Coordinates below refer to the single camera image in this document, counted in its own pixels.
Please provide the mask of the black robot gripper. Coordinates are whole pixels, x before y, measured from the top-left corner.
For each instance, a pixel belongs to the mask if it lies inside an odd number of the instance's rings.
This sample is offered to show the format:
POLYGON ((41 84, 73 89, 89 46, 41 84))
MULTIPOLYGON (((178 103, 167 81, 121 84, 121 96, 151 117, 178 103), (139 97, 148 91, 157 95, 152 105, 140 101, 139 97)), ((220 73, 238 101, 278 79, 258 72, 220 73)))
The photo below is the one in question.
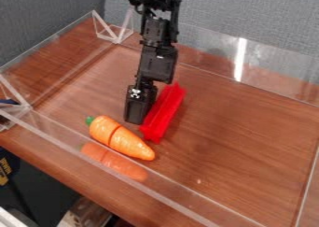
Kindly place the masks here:
POLYGON ((155 104, 157 87, 155 81, 171 84, 175 76, 179 50, 174 45, 151 46, 141 41, 141 53, 136 84, 129 85, 125 94, 124 120, 141 124, 155 104))

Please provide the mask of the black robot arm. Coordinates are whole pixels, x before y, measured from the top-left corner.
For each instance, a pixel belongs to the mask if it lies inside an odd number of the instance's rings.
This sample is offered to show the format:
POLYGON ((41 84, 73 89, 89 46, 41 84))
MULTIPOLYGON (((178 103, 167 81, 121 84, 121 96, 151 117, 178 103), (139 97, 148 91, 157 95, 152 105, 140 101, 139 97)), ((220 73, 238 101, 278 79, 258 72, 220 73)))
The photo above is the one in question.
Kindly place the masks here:
POLYGON ((182 0, 127 1, 140 14, 141 53, 136 82, 127 87, 124 120, 141 124, 157 97, 153 82, 171 84, 174 80, 182 0))

